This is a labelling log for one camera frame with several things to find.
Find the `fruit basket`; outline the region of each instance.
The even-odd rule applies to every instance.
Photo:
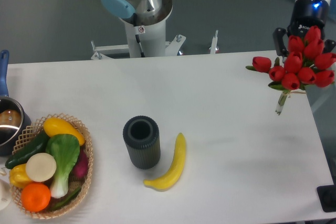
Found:
[[[83,150],[89,160],[88,164],[88,173],[87,175],[82,178],[78,179],[73,174],[70,173],[69,175],[69,191],[66,196],[56,199],[52,198],[50,201],[50,204],[55,204],[59,201],[62,201],[64,198],[66,198],[71,192],[73,192],[76,188],[79,186],[81,187],[81,190],[79,194],[70,202],[68,202],[65,206],[62,208],[50,211],[48,210],[48,207],[45,210],[42,210],[40,212],[30,212],[27,211],[21,202],[21,192],[22,189],[15,187],[13,185],[10,185],[11,187],[11,193],[13,202],[19,207],[19,209],[24,212],[24,214],[31,216],[34,219],[51,219],[56,218],[61,215],[66,214],[67,212],[73,210],[75,207],[80,204],[80,202],[84,199],[85,195],[88,192],[88,189],[91,184],[91,178],[92,178],[92,168],[93,168],[93,149],[92,149],[92,141],[90,137],[90,133],[88,129],[85,127],[85,125],[78,120],[77,118],[73,116],[69,116],[66,114],[54,114],[54,115],[47,115],[46,117],[43,117],[41,119],[36,120],[35,123],[33,123],[31,126],[26,127],[25,130],[23,130],[22,134],[19,136],[18,140],[16,141],[16,145],[13,150],[13,154],[15,154],[17,151],[19,151],[21,148],[23,148],[27,143],[29,143],[34,137],[43,129],[43,124],[48,118],[61,118],[69,122],[75,129],[77,129],[85,138],[85,144],[82,146]]]

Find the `saucepan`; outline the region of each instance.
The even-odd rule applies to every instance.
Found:
[[[9,52],[3,50],[0,54],[0,156],[8,156],[31,120],[21,104],[9,97],[6,80]]]

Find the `tulip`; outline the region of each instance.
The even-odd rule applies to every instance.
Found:
[[[288,50],[290,52],[303,52],[304,44],[302,39],[294,35],[289,36]]]
[[[316,74],[315,85],[324,88],[335,80],[335,73],[332,70],[325,70]]]
[[[335,62],[336,62],[336,54],[329,52],[327,54],[318,55],[315,58],[314,64],[318,69],[325,70],[327,68],[330,68],[331,65]]]
[[[318,26],[312,26],[309,28],[308,32],[306,33],[306,36],[304,37],[304,41],[311,43],[312,41],[316,39],[321,39],[321,30],[319,29]]]
[[[304,56],[307,59],[314,60],[318,55],[322,54],[324,49],[324,42],[322,39],[313,40],[306,46],[303,51]]]
[[[258,72],[268,73],[272,62],[269,58],[258,56],[253,57],[252,65]]]
[[[316,81],[316,74],[311,68],[301,68],[298,73],[298,78],[303,84],[314,84]]]
[[[281,81],[286,74],[285,69],[282,66],[276,66],[269,70],[269,77],[273,81]]]
[[[282,86],[288,90],[295,90],[300,87],[300,81],[294,73],[285,74],[281,81]]]
[[[288,73],[297,73],[302,68],[302,53],[291,52],[285,61],[285,70]]]

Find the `yellow squash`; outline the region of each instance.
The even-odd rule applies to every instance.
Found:
[[[26,173],[26,164],[17,165],[9,171],[9,182],[18,188],[25,188],[33,182]]]
[[[70,134],[78,139],[80,146],[84,145],[85,143],[83,135],[64,119],[48,118],[44,122],[43,129],[50,137],[53,137],[58,134]]]
[[[144,180],[145,186],[153,189],[164,191],[171,188],[182,174],[186,156],[186,142],[182,133],[180,133],[175,142],[175,151],[173,162],[169,170],[161,177],[154,180]]]

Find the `orange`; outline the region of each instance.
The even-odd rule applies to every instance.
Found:
[[[45,209],[50,199],[50,190],[42,183],[31,183],[21,192],[22,206],[30,212],[39,212]]]

